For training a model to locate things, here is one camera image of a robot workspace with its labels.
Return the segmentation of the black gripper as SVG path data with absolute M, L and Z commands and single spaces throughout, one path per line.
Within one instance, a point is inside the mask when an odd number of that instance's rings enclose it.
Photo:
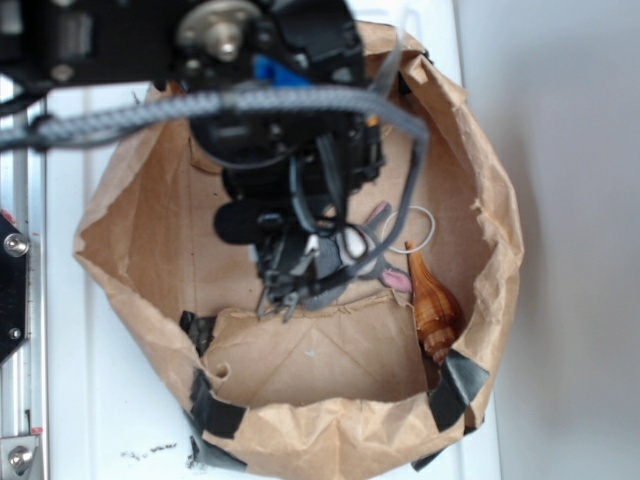
M 369 84 L 342 1 L 206 1 L 181 19 L 179 45 L 202 66 L 188 81 L 194 89 L 294 89 L 310 99 L 321 86 Z M 320 277 L 319 240 L 345 228 L 348 196 L 382 166 L 377 124 L 278 102 L 256 113 L 228 106 L 190 129 L 223 170 L 230 200 L 215 216 L 217 235 L 254 246 L 264 280 Z

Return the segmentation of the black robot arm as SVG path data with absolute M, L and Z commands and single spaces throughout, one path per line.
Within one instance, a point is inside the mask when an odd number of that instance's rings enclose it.
M 187 118 L 230 198 L 216 233 L 256 247 L 267 285 L 329 274 L 348 196 L 382 165 L 378 126 L 346 104 L 369 81 L 342 1 L 5 1 L 1 73 L 6 116 L 61 87 L 215 93 L 217 112 Z

